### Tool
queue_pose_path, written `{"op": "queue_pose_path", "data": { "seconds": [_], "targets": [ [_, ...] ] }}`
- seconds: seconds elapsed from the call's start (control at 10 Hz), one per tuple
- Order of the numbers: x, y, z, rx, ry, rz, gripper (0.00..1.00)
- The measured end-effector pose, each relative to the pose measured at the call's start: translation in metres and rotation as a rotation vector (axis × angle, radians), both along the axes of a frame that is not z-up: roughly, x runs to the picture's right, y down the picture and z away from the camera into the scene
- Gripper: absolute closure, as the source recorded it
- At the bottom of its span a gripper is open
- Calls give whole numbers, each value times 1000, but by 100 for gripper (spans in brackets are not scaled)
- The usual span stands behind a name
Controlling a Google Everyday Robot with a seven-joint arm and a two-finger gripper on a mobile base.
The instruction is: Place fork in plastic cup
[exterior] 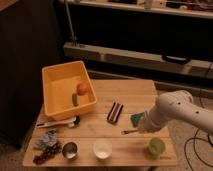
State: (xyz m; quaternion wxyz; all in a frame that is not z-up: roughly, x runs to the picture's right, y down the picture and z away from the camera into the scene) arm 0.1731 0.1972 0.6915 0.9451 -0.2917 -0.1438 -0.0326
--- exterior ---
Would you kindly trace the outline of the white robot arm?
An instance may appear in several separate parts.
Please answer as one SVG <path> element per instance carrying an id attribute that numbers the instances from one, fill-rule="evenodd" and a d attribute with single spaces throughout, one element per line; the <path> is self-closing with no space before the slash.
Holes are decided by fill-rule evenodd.
<path id="1" fill-rule="evenodd" d="M 154 133 L 171 120 L 181 120 L 213 135 L 213 111 L 193 103 L 193 96 L 185 90 L 159 95 L 154 106 L 139 121 L 140 133 Z"/>

